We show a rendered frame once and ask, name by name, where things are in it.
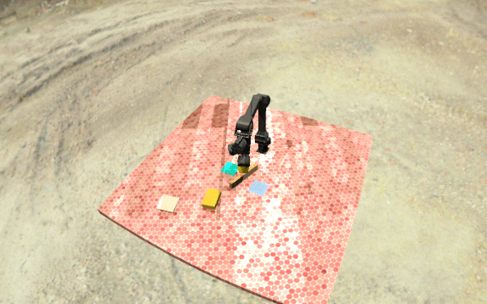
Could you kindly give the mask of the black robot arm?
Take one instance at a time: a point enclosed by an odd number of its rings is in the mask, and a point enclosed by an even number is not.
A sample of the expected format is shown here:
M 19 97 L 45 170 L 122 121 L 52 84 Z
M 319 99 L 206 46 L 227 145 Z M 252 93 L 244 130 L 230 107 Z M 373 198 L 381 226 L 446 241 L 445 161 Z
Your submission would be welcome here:
M 249 104 L 245 114 L 241 115 L 235 124 L 234 136 L 237 137 L 234 143 L 228 145 L 230 155 L 240 155 L 245 147 L 251 142 L 251 135 L 254 128 L 253 118 L 258 111 L 258 131 L 254 137 L 255 143 L 258 144 L 258 153 L 267 154 L 271 144 L 269 132 L 266 130 L 267 108 L 270 102 L 270 96 L 262 94 L 253 94 L 252 101 Z M 237 132 L 240 130 L 240 132 Z

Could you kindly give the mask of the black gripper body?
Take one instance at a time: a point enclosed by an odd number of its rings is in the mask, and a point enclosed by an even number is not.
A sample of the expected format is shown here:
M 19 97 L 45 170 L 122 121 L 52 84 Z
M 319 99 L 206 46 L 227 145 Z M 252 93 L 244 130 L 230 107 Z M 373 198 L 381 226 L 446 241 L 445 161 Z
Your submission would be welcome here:
M 238 158 L 237 166 L 247 166 L 247 167 L 250 166 L 250 158 L 249 158 L 250 148 L 251 148 L 251 143 L 249 143 L 245 147 L 244 151 L 241 154 L 241 157 Z

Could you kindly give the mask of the yellow cup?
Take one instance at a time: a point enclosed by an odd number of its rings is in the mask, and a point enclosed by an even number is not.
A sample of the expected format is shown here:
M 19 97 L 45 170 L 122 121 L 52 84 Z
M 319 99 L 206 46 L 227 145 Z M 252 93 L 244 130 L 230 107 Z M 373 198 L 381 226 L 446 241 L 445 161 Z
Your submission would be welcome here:
M 245 174 L 249 171 L 249 167 L 247 166 L 237 166 L 237 170 L 239 173 Z

